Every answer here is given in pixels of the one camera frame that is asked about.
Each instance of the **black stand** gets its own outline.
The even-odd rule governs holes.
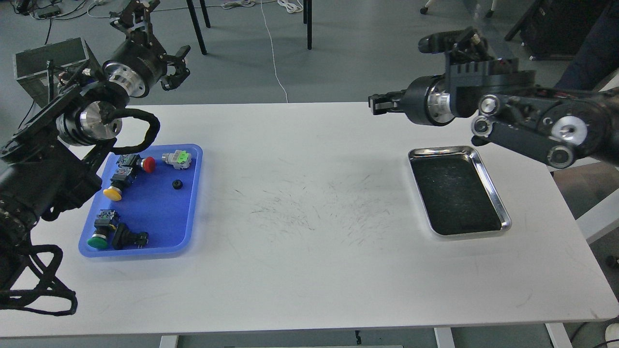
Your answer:
[[[200,0],[200,6],[202,7],[202,16],[206,27],[210,28],[209,13],[206,11],[206,4],[204,0]],[[193,23],[194,30],[196,31],[196,38],[198,45],[200,45],[200,52],[203,55],[207,54],[206,46],[204,45],[204,37],[202,36],[202,30],[200,30],[200,23],[197,21],[196,8],[193,5],[193,0],[187,0],[187,8],[189,9],[189,15],[191,16],[191,22]],[[308,26],[308,50],[311,50],[311,0],[303,0],[303,24]]]
[[[209,13],[206,11],[206,4],[204,3],[204,0],[200,0],[200,6],[202,7],[202,16],[204,16],[206,27],[210,28]],[[196,38],[198,45],[200,45],[200,52],[202,52],[205,56],[207,54],[206,46],[204,45],[202,30],[200,30],[200,23],[197,21],[196,8],[193,6],[193,0],[187,0],[187,8],[189,9],[189,15],[191,16],[191,22],[193,23],[194,30],[196,31]]]
[[[303,0],[303,24],[308,26],[308,50],[311,50],[311,0]]]

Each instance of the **black bag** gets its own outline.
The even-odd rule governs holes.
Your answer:
[[[523,18],[520,37],[531,59],[571,58],[609,0],[536,1]]]

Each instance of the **table surface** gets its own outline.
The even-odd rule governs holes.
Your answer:
[[[407,154],[469,144],[470,120],[419,126],[403,114],[372,116],[365,103],[143,109],[161,120],[155,144],[204,150],[188,247],[171,258],[85,258],[77,242],[90,201],[41,222],[33,242],[64,250],[59,278],[77,292],[77,313],[0,311],[0,336],[549,323],[619,313],[541,163],[479,147],[513,226],[485,238],[431,232]],[[142,131],[125,121],[119,145]]]

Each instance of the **metal tray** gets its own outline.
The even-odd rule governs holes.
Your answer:
[[[472,147],[415,149],[409,162],[434,232],[454,236],[510,228],[511,219]]]

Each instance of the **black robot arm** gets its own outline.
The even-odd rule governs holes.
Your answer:
[[[374,115],[405,113],[413,123],[445,126],[477,114],[476,146],[494,142],[555,168],[588,156],[619,165],[619,89],[536,86],[535,72],[520,71],[517,59],[488,55],[487,41],[472,27],[422,38],[419,50],[444,53],[445,73],[368,97]]]
[[[9,164],[0,174],[0,309],[56,316],[76,312],[75,292],[56,277],[62,250],[55,245],[33,246],[30,232],[39,219],[55,220],[99,191],[102,180],[96,172],[110,152],[141,152],[155,140],[159,120],[151,113],[127,109],[129,98],[145,97],[158,80],[165,90],[177,88],[189,75],[184,64],[189,46],[169,56],[152,34],[149,12],[157,4],[159,1],[131,1],[123,11],[111,15],[112,25],[127,37],[103,67],[88,65],[88,61],[54,67],[53,57],[43,59],[47,60],[48,81],[62,85],[58,95],[53,98],[54,86],[48,83],[49,104],[0,149],[0,159]],[[54,52],[51,46],[45,51]],[[176,69],[173,75],[166,76],[168,65]],[[135,146],[114,147],[122,119],[127,117],[148,122],[144,140]],[[94,147],[79,159],[59,138],[70,145]],[[40,253],[51,253],[51,262],[43,263]],[[30,290],[13,289],[26,269],[39,283]],[[71,304],[63,311],[29,307],[41,296],[65,298]]]

